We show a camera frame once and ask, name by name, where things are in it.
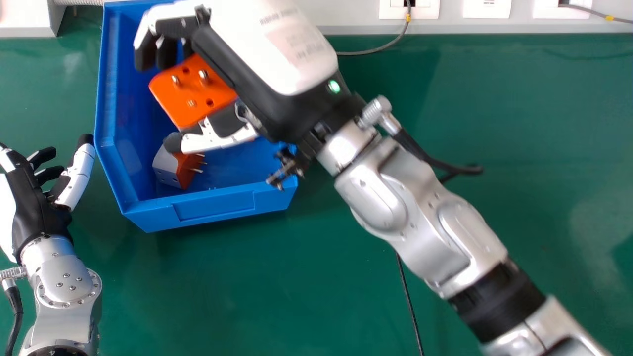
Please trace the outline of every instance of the robotic hand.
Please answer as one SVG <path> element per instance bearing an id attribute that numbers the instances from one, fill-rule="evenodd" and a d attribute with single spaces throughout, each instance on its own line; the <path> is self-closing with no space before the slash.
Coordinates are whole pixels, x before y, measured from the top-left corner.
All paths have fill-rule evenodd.
<path id="1" fill-rule="evenodd" d="M 298 147 L 282 155 L 269 183 L 318 160 L 359 224 L 454 307 L 485 355 L 610 355 L 513 263 L 476 209 L 442 185 L 480 170 L 433 159 L 388 100 L 367 104 L 352 93 L 334 49 L 292 0 L 155 6 L 134 41 L 137 69 L 174 65 L 178 41 L 236 91 L 240 117 L 269 141 Z M 432 167 L 449 175 L 438 180 Z"/>
<path id="2" fill-rule="evenodd" d="M 95 356 L 101 309 L 101 280 L 76 256 L 68 232 L 70 213 L 88 184 L 95 149 L 92 135 L 79 139 L 68 168 L 38 167 L 56 156 L 53 147 L 25 158 L 0 143 L 0 246 L 19 267 L 0 272 L 15 315 L 6 356 L 22 324 L 22 301 L 15 280 L 27 277 L 35 297 L 35 324 L 20 356 Z M 41 186 L 57 179 L 52 190 Z"/>

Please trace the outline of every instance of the metal pin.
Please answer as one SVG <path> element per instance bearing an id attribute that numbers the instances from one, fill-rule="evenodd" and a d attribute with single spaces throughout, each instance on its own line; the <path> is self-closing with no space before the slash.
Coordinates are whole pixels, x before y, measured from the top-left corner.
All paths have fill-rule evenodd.
<path id="1" fill-rule="evenodd" d="M 199 70 L 198 75 L 200 76 L 200 80 L 203 84 L 207 84 L 210 81 L 209 73 L 207 73 L 206 70 Z"/>

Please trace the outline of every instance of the blue plastic bin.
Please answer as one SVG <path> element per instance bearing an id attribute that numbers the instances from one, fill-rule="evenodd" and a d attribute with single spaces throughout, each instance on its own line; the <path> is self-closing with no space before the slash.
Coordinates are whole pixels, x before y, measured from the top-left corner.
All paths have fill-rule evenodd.
<path id="1" fill-rule="evenodd" d="M 266 184 L 280 168 L 274 154 L 281 145 L 264 139 L 207 153 L 204 173 L 187 191 L 157 182 L 154 155 L 176 128 L 147 87 L 158 72 L 134 70 L 132 41 L 143 12 L 164 2 L 104 7 L 94 136 L 121 213 L 156 232 L 286 209 L 298 181 L 288 179 L 283 192 Z"/>

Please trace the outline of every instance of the orange block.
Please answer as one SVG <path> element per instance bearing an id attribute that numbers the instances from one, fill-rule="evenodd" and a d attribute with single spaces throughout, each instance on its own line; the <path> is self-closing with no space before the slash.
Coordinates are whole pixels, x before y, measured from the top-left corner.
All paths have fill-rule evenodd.
<path id="1" fill-rule="evenodd" d="M 197 54 L 159 73 L 149 90 L 181 131 L 237 100 L 237 93 Z"/>

